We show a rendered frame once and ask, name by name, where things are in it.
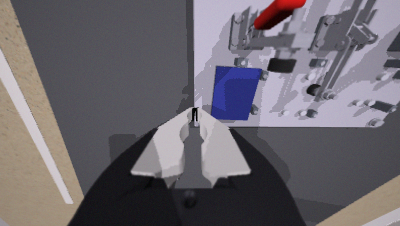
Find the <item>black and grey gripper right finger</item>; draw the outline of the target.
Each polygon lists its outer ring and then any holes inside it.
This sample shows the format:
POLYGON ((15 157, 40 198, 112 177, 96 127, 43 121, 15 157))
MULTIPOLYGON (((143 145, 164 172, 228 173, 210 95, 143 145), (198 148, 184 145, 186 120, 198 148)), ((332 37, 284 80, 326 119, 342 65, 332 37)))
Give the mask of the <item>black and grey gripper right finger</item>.
POLYGON ((272 208, 289 226, 307 226, 285 182, 272 164, 234 129, 200 107, 202 174, 213 188, 217 179, 229 180, 229 188, 249 193, 272 208))

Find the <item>blue flat plate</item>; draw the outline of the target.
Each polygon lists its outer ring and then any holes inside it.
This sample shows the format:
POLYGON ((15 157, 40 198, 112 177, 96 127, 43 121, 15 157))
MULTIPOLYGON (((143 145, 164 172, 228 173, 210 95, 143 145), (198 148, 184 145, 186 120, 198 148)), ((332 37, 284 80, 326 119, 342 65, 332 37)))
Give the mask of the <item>blue flat plate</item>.
POLYGON ((210 115, 220 120, 248 120, 262 69, 215 66, 210 115))

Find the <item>white fixture plate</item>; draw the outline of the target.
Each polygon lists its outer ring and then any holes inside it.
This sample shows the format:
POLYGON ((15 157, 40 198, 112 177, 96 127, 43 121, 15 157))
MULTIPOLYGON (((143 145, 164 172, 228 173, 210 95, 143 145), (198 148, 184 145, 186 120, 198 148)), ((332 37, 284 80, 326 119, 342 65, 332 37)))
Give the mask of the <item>white fixture plate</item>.
MULTIPOLYGON (((247 67, 267 71, 270 58, 274 58, 274 47, 263 50, 230 50, 229 37, 232 15, 252 5, 254 13, 268 7, 274 0, 193 0, 194 7, 194 108, 200 107, 210 114, 215 66, 235 66, 235 58, 248 58, 247 67)), ((349 10, 354 0, 306 0, 303 21, 305 31, 314 33, 320 17, 336 15, 349 10)), ((249 113, 248 120, 220 120, 227 127, 372 127, 374 118, 383 120, 388 113, 365 105, 367 99, 396 105, 400 101, 400 79, 393 76, 400 68, 383 67, 388 59, 400 59, 400 52, 387 51, 400 32, 400 0, 378 0, 374 9, 379 9, 371 26, 379 40, 355 51, 334 87, 338 99, 326 103, 313 101, 315 96, 307 94, 312 84, 322 85, 338 51, 308 51, 301 48, 293 59, 297 59, 292 73, 268 71, 266 81, 259 80, 253 103, 257 115, 249 113), (311 67, 311 59, 328 59, 325 68, 311 67), (307 73, 315 73, 312 80, 305 79, 307 73), (376 80, 380 73, 389 78, 376 80), (352 104, 355 99, 363 104, 352 104), (284 116, 281 112, 290 113, 284 116), (298 114, 299 110, 313 109, 316 118, 298 114)), ((373 9, 373 10, 374 10, 373 9)))

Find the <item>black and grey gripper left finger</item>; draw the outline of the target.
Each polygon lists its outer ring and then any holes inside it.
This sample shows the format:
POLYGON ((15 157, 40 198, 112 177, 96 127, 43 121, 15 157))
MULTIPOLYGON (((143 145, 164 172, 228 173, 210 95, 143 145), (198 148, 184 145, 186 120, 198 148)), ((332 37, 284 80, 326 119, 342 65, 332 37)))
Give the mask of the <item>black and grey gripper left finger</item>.
POLYGON ((184 140, 194 116, 195 108, 188 108, 119 155, 94 182, 67 226, 86 226, 117 200, 151 189, 155 178, 175 188, 184 171, 184 140))

